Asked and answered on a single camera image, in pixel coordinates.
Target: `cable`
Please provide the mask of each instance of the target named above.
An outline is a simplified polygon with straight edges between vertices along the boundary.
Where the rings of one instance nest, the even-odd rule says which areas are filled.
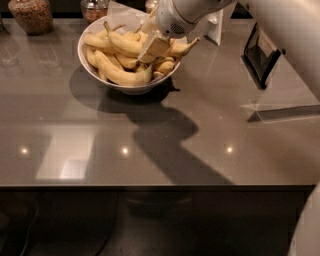
[[[115,206],[114,206],[114,211],[113,211],[113,217],[112,217],[112,226],[111,226],[111,230],[109,232],[109,235],[107,236],[107,238],[104,240],[104,242],[102,243],[101,247],[99,248],[99,250],[94,254],[94,256],[99,256],[100,253],[105,249],[105,247],[107,246],[110,238],[111,238],[111,235],[113,233],[113,230],[114,230],[114,226],[115,226],[115,218],[116,218],[116,213],[117,213],[117,208],[118,208],[118,204],[119,204],[119,193],[120,192],[117,192],[117,199],[116,199],[116,203],[115,203]]]

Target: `kitchen counter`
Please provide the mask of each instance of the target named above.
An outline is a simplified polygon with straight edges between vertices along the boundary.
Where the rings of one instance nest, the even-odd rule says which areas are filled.
[[[313,185],[320,119],[255,112],[241,61],[253,26],[232,20],[216,46],[202,38],[153,91],[106,88],[81,66],[82,19],[29,37],[13,19],[1,39],[0,186]]]

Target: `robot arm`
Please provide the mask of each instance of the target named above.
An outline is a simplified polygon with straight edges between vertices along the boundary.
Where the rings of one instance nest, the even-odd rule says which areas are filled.
[[[161,0],[156,26],[170,37],[181,38],[208,13],[235,0]],[[320,99],[320,1],[239,0],[273,44]]]

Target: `white bowl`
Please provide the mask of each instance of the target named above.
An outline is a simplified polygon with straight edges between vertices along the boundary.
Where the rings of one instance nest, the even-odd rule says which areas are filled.
[[[105,20],[108,19],[108,22],[110,21],[110,18],[112,17],[102,17],[98,20],[96,20],[95,22],[93,22],[92,24],[90,24],[82,33],[79,42],[78,42],[78,56],[80,59],[81,64],[83,65],[83,67],[89,72],[90,75],[92,75],[95,79],[97,79],[98,81],[100,81],[101,83],[105,84],[106,86],[119,90],[123,93],[126,94],[132,94],[132,95],[139,95],[139,94],[144,94],[149,92],[152,88],[154,88],[155,86],[163,83],[167,78],[169,78],[180,66],[180,61],[177,61],[174,67],[174,70],[172,72],[170,72],[169,74],[167,74],[164,77],[159,77],[156,78],[154,80],[151,80],[148,84],[144,84],[144,85],[139,85],[139,86],[135,86],[135,87],[128,87],[128,86],[124,86],[124,85],[118,85],[115,83],[112,83],[110,81],[105,81],[100,79],[100,77],[98,76],[98,72],[96,70],[96,68],[94,68],[92,65],[90,65],[85,57],[85,44],[84,44],[84,37],[86,36],[87,33],[91,32],[91,33],[97,33],[101,30],[103,30],[104,26],[103,26],[103,22]]]

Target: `jar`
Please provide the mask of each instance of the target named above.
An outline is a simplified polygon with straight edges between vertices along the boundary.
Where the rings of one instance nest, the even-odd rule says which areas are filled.
[[[46,34],[53,28],[48,0],[10,0],[8,8],[28,35]]]
[[[88,24],[108,14],[109,0],[82,0],[81,11]]]
[[[159,0],[146,0],[146,13],[151,13],[152,10],[158,5],[158,2]]]

